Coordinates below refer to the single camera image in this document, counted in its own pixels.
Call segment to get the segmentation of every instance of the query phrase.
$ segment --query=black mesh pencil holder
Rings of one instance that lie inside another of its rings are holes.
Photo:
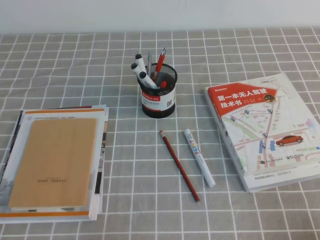
[[[156,63],[151,66],[151,79],[155,74]],[[143,85],[138,79],[141,88],[141,101],[143,112],[155,119],[162,119],[171,115],[176,108],[176,70],[167,64],[162,64],[161,71],[155,84],[159,87],[165,81],[166,87],[153,89]]]

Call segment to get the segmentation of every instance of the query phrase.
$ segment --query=book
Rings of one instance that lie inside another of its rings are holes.
[[[246,191],[320,176],[320,125],[285,73],[204,95]]]
[[[20,112],[15,134],[7,159],[6,168],[0,183],[0,223],[25,222],[68,222],[79,220],[96,220],[102,212],[103,181],[99,175],[104,172],[104,155],[109,108],[106,105],[75,107],[73,109],[23,110]],[[24,148],[26,137],[35,120],[96,118],[98,127],[96,136],[99,139],[94,145],[94,157],[90,167],[90,184],[87,205],[69,208],[20,209],[13,211],[8,202],[15,181],[21,156],[19,149]]]
[[[34,121],[9,207],[17,210],[85,206],[96,126],[94,118]]]

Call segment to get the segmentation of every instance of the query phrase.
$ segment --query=red car illustration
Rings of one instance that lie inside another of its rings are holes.
[[[301,143],[304,139],[301,136],[285,136],[284,138],[282,138],[279,141],[276,141],[275,144],[283,146],[284,144],[291,144],[291,143]]]

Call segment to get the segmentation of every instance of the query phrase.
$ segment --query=orange stripe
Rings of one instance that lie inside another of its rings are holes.
[[[67,211],[67,212],[20,212],[20,213],[0,213],[0,218],[18,217],[72,217],[89,215],[88,211]]]
[[[101,112],[103,108],[97,109],[75,109],[75,110],[40,110],[40,111],[26,111],[26,114],[53,114],[53,113],[85,113],[85,112]]]

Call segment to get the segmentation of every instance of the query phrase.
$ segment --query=white wall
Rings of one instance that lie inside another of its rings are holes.
[[[319,0],[0,0],[0,34],[320,25]]]

